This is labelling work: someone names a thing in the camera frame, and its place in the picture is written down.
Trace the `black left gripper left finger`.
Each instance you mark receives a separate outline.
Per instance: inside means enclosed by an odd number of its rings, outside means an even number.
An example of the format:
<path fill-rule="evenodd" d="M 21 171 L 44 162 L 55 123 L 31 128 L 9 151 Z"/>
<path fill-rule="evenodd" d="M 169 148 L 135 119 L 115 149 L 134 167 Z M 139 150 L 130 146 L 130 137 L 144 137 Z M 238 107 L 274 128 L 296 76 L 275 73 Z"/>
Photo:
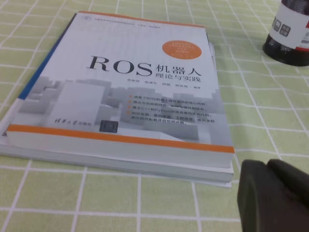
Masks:
<path fill-rule="evenodd" d="M 307 232 L 309 205 L 304 205 L 267 167 L 246 159 L 241 165 L 237 202 L 244 232 Z"/>

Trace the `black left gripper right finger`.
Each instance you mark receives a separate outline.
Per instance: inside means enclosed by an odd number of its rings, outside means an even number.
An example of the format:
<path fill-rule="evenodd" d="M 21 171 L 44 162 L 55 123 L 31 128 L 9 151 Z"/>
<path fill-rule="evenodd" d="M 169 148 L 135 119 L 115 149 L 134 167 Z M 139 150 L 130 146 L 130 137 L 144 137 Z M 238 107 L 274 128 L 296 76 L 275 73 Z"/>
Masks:
<path fill-rule="evenodd" d="M 304 205 L 309 204 L 309 175 L 307 173 L 279 159 L 270 159 L 267 167 L 291 192 L 298 196 Z"/>

